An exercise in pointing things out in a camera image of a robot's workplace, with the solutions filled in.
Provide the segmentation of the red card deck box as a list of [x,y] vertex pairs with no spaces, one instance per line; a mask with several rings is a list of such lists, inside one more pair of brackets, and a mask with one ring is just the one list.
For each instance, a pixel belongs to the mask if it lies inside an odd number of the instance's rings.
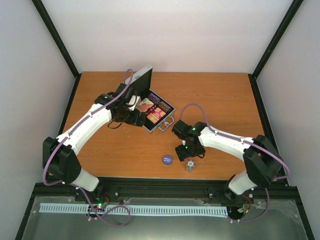
[[148,98],[143,99],[139,104],[135,106],[140,112],[147,112],[151,107],[154,106],[154,103]]
[[164,116],[166,115],[166,112],[162,110],[161,108],[157,107],[153,109],[148,115],[147,119],[151,121],[153,124],[156,124],[158,121],[160,121]]

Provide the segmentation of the grey poker chip stack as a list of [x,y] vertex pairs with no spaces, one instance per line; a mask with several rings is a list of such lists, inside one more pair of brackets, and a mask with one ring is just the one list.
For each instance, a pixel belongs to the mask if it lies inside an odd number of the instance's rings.
[[193,160],[187,160],[185,164],[185,171],[191,173],[195,169],[195,162]]

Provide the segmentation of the aluminium poker case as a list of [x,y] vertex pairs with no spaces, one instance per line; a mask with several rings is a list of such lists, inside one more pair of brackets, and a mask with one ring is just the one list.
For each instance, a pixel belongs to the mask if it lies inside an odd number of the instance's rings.
[[150,64],[133,74],[133,77],[125,77],[123,83],[130,85],[140,97],[135,108],[145,113],[143,127],[151,134],[155,130],[166,131],[175,121],[173,113],[176,108],[151,90],[153,67]]

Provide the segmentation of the blue small blind button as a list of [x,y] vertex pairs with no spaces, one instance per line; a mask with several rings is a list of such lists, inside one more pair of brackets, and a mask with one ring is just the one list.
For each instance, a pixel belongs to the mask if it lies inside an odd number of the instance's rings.
[[162,158],[162,163],[164,165],[171,165],[173,163],[173,157],[170,154],[166,154]]

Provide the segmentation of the purple poker chip stack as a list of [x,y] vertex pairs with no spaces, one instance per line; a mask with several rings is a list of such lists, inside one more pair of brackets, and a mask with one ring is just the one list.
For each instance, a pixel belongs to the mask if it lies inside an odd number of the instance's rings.
[[161,99],[152,92],[148,95],[148,99],[152,101],[155,105],[158,105],[161,102]]

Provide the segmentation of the brown poker chip stack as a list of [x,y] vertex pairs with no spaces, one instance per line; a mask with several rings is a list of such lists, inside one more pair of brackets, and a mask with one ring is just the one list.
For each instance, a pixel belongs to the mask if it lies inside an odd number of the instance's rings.
[[166,113],[168,113],[171,110],[171,106],[165,103],[164,101],[160,101],[158,107]]

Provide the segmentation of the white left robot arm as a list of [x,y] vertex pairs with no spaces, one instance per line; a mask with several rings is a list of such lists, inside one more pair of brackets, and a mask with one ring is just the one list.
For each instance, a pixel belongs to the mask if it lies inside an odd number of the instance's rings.
[[42,144],[42,181],[46,186],[51,183],[47,176],[51,174],[57,180],[55,184],[70,184],[86,190],[92,201],[103,198],[104,188],[99,179],[85,170],[78,160],[86,142],[105,124],[126,123],[141,127],[145,123],[145,113],[138,110],[141,97],[134,92],[128,97],[101,94],[90,109],[71,128],[56,138],[47,137]]

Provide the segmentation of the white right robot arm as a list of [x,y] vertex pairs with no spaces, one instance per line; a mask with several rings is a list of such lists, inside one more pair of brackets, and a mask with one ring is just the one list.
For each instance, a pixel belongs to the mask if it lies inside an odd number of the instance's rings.
[[264,135],[242,137],[220,131],[204,122],[191,126],[182,120],[174,124],[172,132],[182,140],[182,144],[175,148],[180,162],[194,157],[203,158],[206,148],[213,148],[244,163],[245,170],[228,180],[224,191],[226,196],[239,196],[256,187],[268,188],[283,167],[279,153]]

